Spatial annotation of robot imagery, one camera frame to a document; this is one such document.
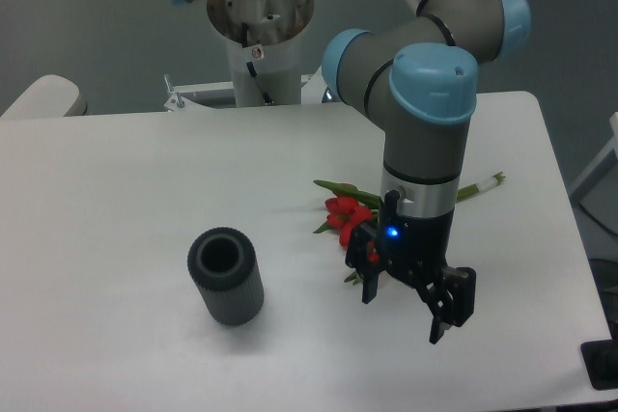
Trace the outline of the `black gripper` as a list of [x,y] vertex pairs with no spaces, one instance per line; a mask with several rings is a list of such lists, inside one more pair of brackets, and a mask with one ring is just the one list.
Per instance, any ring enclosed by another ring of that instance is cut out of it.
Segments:
[[[398,210],[401,199],[399,191],[387,192],[380,201],[379,226],[363,221],[351,230],[345,263],[362,280],[364,304],[376,297],[382,271],[415,287],[433,316],[429,342],[437,344],[447,330],[462,327],[474,314],[477,275],[471,267],[447,264],[454,212],[406,216]],[[375,241],[379,259],[372,261]]]

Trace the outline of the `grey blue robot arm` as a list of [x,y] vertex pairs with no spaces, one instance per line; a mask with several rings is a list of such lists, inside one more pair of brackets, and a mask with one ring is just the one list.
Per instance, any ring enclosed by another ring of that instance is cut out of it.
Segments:
[[[338,34],[322,76],[385,135],[378,216],[352,227],[346,263],[362,281],[364,302],[376,296],[381,273],[414,288],[432,313],[436,343],[474,310],[475,273],[450,267],[445,254],[478,68],[526,42],[531,13],[526,0],[407,1],[415,19],[403,26]],[[228,43],[237,106],[299,103],[295,41],[314,1],[206,2],[211,26]]]

